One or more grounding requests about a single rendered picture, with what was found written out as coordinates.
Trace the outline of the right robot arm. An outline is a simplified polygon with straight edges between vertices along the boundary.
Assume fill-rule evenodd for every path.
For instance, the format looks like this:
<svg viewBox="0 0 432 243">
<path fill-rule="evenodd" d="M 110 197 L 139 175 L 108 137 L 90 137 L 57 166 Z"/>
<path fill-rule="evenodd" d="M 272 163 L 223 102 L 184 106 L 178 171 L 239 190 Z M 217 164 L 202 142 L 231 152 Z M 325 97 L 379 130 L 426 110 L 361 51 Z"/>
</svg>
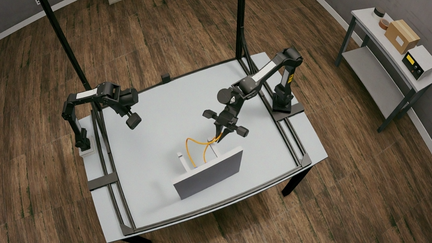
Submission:
<svg viewBox="0 0 432 243">
<path fill-rule="evenodd" d="M 115 89 L 115 93 L 113 93 Z M 131 106 L 139 102 L 138 92 L 136 89 L 121 90 L 121 86 L 112 82 L 103 82 L 97 85 L 94 89 L 79 93 L 70 93 L 67 101 L 64 102 L 62 117 L 68 120 L 75 134 L 75 147 L 80 147 L 81 151 L 90 149 L 90 140 L 86 137 L 87 130 L 81 128 L 80 123 L 75 115 L 75 106 L 97 101 L 103 103 L 103 106 L 108 105 L 114 110 L 119 110 L 121 106 L 127 106 L 131 110 Z"/>
</svg>

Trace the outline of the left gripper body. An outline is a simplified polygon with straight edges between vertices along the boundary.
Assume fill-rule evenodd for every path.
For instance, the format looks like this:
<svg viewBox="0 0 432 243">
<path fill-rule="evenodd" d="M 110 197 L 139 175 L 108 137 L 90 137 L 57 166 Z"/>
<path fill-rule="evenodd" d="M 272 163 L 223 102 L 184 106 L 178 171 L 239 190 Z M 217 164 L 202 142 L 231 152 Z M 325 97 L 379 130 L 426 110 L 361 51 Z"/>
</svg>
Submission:
<svg viewBox="0 0 432 243">
<path fill-rule="evenodd" d="M 231 112 L 231 113 L 233 113 L 233 111 L 236 112 L 236 117 L 238 116 L 238 114 L 240 112 L 239 109 L 236 109 L 233 106 L 228 106 L 228 105 L 226 105 L 225 107 L 229 108 L 228 111 Z M 222 126 L 222 124 L 217 123 L 218 116 L 217 116 L 216 112 L 213 112 L 210 109 L 209 110 L 204 110 L 202 116 L 206 117 L 207 119 L 213 118 L 215 120 L 216 124 L 218 124 L 219 126 Z M 242 137 L 246 137 L 248 135 L 248 133 L 249 133 L 249 129 L 247 129 L 247 128 L 243 127 L 243 126 L 231 126 L 231 125 L 229 125 L 227 127 L 227 129 L 230 130 L 230 131 L 236 130 L 236 133 L 238 135 L 242 136 Z"/>
</svg>

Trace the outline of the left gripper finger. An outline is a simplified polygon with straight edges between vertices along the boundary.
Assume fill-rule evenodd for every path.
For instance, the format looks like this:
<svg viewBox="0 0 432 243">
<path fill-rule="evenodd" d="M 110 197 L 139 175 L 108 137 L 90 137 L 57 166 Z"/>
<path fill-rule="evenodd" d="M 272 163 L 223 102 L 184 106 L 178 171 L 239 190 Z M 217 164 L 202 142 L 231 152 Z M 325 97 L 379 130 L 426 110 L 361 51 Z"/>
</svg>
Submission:
<svg viewBox="0 0 432 243">
<path fill-rule="evenodd" d="M 230 130 L 228 130 L 227 128 L 225 128 L 224 129 L 224 131 L 223 131 L 223 133 L 222 133 L 222 135 L 220 136 L 220 138 L 218 139 L 218 142 L 217 143 L 219 143 L 227 134 L 229 134 L 229 133 L 232 133 L 232 132 L 234 132 L 234 131 L 230 131 Z"/>
<path fill-rule="evenodd" d="M 223 129 L 223 125 L 222 126 L 219 126 L 218 124 L 216 124 L 216 123 L 214 123 L 214 125 L 216 126 L 216 137 L 215 137 L 215 139 L 217 139 L 219 136 L 220 136 L 220 134 L 221 134 L 221 132 L 222 132 L 222 129 Z"/>
</svg>

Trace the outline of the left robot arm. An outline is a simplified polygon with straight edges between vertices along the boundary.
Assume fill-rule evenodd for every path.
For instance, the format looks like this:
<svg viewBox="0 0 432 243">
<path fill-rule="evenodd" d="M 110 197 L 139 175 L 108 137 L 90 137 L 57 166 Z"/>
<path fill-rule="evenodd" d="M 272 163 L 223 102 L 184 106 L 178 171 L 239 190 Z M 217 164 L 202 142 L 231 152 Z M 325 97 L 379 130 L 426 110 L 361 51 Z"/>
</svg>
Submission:
<svg viewBox="0 0 432 243">
<path fill-rule="evenodd" d="M 274 91 L 277 93 L 276 106 L 288 108 L 288 103 L 294 98 L 290 87 L 293 75 L 296 67 L 301 65 L 302 62 L 303 57 L 296 50 L 293 48 L 283 48 L 283 51 L 278 52 L 271 61 L 255 74 L 248 75 L 235 82 L 228 89 L 221 89 L 217 94 L 217 100 L 221 104 L 233 106 L 240 110 L 245 100 L 254 98 L 261 90 L 262 84 L 282 66 L 285 66 L 282 80 L 275 86 Z M 228 109 L 225 107 L 219 114 L 217 123 L 225 127 L 229 125 L 235 126 L 239 118 L 236 117 L 236 112 L 233 111 L 231 113 Z"/>
</svg>

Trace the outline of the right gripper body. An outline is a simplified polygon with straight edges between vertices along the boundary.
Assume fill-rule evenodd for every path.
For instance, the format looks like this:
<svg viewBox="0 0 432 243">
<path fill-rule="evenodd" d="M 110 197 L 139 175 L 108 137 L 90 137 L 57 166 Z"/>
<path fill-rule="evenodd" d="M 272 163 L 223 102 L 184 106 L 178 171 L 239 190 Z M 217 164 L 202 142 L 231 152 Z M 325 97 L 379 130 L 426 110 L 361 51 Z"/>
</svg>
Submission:
<svg viewBox="0 0 432 243">
<path fill-rule="evenodd" d="M 128 120 L 126 120 L 126 124 L 128 127 L 133 130 L 135 127 L 141 122 L 141 117 L 135 112 L 132 113 L 131 110 L 128 110 L 127 106 L 121 106 L 119 110 L 115 110 L 117 114 L 119 114 L 121 117 L 124 115 L 128 115 Z M 130 115 L 130 114 L 131 115 Z"/>
</svg>

